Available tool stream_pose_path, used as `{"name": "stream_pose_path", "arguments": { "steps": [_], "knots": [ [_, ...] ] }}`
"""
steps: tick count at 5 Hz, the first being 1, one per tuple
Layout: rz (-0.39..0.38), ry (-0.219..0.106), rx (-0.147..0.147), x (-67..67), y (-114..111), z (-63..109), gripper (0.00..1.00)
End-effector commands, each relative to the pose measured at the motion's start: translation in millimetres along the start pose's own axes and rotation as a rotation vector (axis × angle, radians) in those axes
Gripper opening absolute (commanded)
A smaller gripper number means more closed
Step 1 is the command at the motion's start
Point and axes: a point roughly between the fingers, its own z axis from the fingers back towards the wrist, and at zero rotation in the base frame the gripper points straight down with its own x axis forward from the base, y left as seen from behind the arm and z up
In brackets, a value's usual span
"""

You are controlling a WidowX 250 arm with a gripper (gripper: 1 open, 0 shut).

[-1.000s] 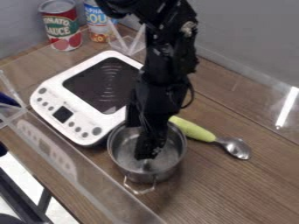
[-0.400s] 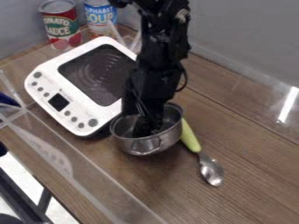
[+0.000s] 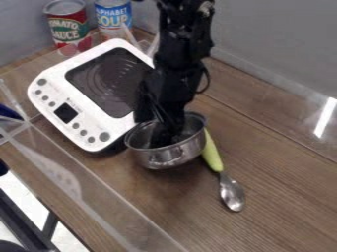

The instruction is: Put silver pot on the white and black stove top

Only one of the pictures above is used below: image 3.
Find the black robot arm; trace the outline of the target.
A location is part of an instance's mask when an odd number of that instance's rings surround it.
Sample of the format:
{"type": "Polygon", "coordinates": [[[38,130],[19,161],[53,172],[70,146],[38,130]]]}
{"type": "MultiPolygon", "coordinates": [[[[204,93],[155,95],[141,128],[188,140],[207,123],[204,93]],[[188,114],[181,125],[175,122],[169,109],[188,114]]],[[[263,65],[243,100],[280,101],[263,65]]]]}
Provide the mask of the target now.
{"type": "Polygon", "coordinates": [[[137,86],[133,119],[157,125],[148,146],[159,148],[179,141],[184,107],[203,89],[209,75],[203,59],[211,55],[213,0],[155,0],[159,10],[159,44],[153,69],[137,86]]]}

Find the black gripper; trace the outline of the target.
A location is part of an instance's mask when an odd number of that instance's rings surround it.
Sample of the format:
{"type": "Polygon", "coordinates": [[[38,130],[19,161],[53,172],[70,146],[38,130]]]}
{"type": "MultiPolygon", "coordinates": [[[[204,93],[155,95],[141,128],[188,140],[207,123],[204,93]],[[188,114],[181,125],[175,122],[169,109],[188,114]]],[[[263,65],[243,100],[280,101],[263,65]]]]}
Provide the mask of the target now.
{"type": "Polygon", "coordinates": [[[157,120],[149,136],[151,148],[172,145],[181,134],[185,105],[205,90],[199,90],[199,84],[201,75],[209,74],[203,59],[211,48],[207,31],[159,32],[153,69],[143,76],[133,109],[134,122],[157,120]]]}

